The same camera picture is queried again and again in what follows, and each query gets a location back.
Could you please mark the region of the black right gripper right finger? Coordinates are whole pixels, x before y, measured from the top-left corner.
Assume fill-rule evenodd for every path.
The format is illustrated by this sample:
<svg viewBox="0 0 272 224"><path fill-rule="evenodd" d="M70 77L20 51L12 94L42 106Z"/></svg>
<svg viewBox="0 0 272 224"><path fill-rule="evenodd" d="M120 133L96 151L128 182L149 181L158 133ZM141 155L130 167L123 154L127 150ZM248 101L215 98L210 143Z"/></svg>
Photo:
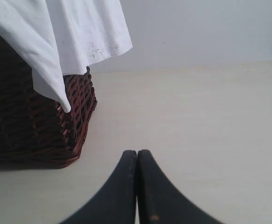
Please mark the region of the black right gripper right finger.
<svg viewBox="0 0 272 224"><path fill-rule="evenodd" d="M137 160L137 198L141 224L220 224L188 200L166 177L149 150Z"/></svg>

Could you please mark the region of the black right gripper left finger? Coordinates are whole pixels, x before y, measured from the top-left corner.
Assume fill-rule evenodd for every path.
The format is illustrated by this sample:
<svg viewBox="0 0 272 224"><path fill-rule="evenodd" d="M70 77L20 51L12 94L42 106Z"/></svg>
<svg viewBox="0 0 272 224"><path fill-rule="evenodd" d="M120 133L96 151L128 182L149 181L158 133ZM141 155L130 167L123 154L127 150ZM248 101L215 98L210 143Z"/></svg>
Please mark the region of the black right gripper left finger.
<svg viewBox="0 0 272 224"><path fill-rule="evenodd" d="M133 224L136 213L137 153L126 150L114 171L88 203L63 224Z"/></svg>

